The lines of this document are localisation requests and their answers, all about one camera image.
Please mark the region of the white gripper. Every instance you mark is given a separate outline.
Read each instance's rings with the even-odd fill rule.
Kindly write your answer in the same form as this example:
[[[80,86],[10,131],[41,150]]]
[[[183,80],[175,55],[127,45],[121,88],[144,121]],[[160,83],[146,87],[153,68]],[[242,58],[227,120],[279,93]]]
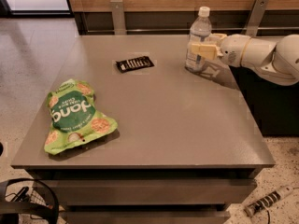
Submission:
[[[249,36],[227,36],[227,34],[213,33],[209,36],[209,40],[216,43],[222,41],[221,46],[218,47],[215,44],[192,43],[192,53],[200,55],[201,57],[208,60],[215,60],[220,57],[220,61],[226,65],[232,67],[241,66],[243,51],[245,49],[245,46],[250,41]]]

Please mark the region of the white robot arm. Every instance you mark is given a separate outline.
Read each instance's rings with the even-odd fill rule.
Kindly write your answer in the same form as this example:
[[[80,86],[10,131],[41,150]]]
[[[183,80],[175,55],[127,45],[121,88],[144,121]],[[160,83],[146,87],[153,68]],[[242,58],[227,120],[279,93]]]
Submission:
[[[291,86],[299,82],[299,35],[278,42],[248,35],[211,34],[206,41],[191,41],[195,55],[232,67],[245,67],[269,82]]]

